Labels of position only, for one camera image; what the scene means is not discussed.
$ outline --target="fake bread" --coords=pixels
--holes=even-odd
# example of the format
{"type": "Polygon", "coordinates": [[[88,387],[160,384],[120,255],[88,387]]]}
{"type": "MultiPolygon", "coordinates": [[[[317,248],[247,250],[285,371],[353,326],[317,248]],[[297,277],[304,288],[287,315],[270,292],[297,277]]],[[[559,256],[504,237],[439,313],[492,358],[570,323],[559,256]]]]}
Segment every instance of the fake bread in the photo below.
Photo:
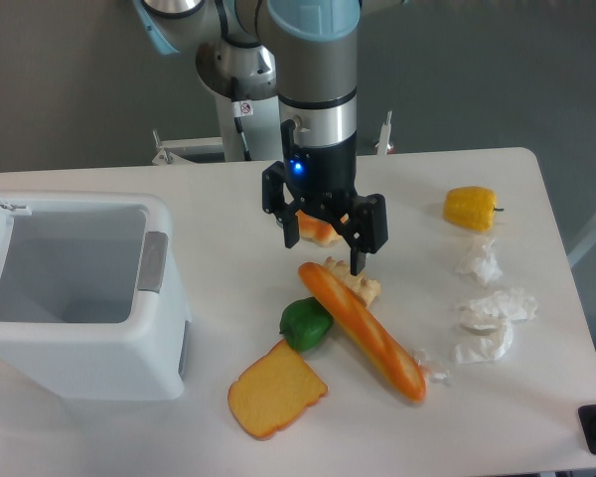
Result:
{"type": "Polygon", "coordinates": [[[413,402],[422,402],[426,397],[426,382],[419,366],[354,293],[318,263],[303,263],[298,274],[390,383],[413,402]]]}
{"type": "Polygon", "coordinates": [[[229,409],[240,426],[257,439],[291,424],[327,393],[318,375],[281,340],[229,387],[229,409]]]}
{"type": "Polygon", "coordinates": [[[381,285],[377,280],[367,278],[361,271],[358,276],[351,275],[351,268],[343,260],[335,261],[331,257],[325,260],[325,268],[354,292],[356,298],[368,307],[381,293],[381,285]]]}
{"type": "Polygon", "coordinates": [[[314,219],[302,211],[298,211],[296,217],[298,218],[300,237],[304,240],[314,241],[319,246],[328,246],[342,238],[331,227],[331,224],[314,219]]]}

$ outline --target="white paper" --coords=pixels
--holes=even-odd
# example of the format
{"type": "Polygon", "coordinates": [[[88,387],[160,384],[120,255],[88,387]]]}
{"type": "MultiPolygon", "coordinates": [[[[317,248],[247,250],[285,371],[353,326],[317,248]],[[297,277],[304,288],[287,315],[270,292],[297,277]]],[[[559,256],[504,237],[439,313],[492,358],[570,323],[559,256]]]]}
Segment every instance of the white paper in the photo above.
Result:
{"type": "Polygon", "coordinates": [[[425,350],[413,351],[413,360],[423,369],[427,380],[441,383],[448,382],[448,369],[439,361],[432,360],[425,350]]]}
{"type": "Polygon", "coordinates": [[[536,299],[522,288],[499,290],[492,295],[457,305],[460,324],[474,330],[495,329],[495,320],[526,321],[536,316],[536,299]]]}
{"type": "Polygon", "coordinates": [[[488,286],[502,275],[493,252],[493,238],[475,236],[468,252],[457,264],[455,271],[461,275],[473,274],[477,283],[488,286]]]}
{"type": "Polygon", "coordinates": [[[513,325],[502,326],[487,335],[471,335],[460,340],[453,349],[453,361],[460,365],[498,360],[513,343],[513,325]]]}

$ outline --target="bread slice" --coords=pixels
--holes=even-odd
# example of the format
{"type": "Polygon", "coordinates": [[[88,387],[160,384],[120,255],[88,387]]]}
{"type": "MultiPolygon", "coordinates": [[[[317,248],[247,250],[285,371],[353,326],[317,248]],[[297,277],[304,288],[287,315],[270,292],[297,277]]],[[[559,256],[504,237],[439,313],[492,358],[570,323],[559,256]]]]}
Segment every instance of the bread slice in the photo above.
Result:
{"type": "Polygon", "coordinates": [[[281,340],[229,387],[229,409],[252,437],[271,437],[327,393],[318,375],[281,340]]]}
{"type": "Polygon", "coordinates": [[[329,246],[342,238],[331,224],[314,219],[302,211],[298,211],[296,217],[301,239],[313,241],[319,246],[329,246]]]}

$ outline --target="toy vegetable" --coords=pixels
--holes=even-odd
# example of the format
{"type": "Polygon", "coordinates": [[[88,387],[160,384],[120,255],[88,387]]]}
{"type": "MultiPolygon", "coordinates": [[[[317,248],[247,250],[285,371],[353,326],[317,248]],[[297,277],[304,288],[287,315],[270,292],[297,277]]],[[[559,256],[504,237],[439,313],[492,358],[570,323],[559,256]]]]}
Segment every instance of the toy vegetable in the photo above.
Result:
{"type": "Polygon", "coordinates": [[[419,366],[356,295],[318,263],[303,263],[298,268],[298,274],[314,297],[390,383],[413,402],[422,402],[426,397],[426,382],[419,366]]]}
{"type": "Polygon", "coordinates": [[[313,296],[294,301],[280,319],[280,333],[295,351],[307,351],[322,341],[334,319],[313,296]]]}
{"type": "Polygon", "coordinates": [[[444,219],[456,226],[485,232],[493,226],[497,196],[485,187],[460,187],[448,191],[444,203],[444,219]]]}

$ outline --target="white plastic container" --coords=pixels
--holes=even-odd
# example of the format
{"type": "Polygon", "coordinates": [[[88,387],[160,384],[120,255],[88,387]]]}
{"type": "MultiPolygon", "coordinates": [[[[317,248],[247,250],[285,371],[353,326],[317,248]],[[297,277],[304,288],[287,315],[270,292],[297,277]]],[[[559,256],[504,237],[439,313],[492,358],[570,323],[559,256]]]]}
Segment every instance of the white plastic container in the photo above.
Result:
{"type": "Polygon", "coordinates": [[[64,398],[176,398],[191,314],[171,236],[153,196],[0,196],[0,359],[64,398]]]}

